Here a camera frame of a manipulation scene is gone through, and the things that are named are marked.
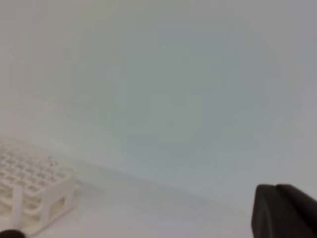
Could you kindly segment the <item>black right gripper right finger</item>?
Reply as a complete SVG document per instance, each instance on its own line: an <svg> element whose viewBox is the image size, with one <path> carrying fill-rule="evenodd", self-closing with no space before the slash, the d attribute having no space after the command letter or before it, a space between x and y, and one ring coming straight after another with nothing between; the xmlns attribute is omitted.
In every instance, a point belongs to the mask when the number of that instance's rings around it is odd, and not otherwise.
<svg viewBox="0 0 317 238"><path fill-rule="evenodd" d="M292 185L260 184L251 228L254 238L315 238L317 201Z"/></svg>

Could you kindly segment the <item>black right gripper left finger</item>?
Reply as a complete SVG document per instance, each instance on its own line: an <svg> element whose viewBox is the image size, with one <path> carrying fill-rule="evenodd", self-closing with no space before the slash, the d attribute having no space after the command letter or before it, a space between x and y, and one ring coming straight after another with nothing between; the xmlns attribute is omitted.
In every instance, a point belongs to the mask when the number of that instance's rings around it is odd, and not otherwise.
<svg viewBox="0 0 317 238"><path fill-rule="evenodd" d="M25 234L19 230L8 229L0 232L0 238L25 238Z"/></svg>

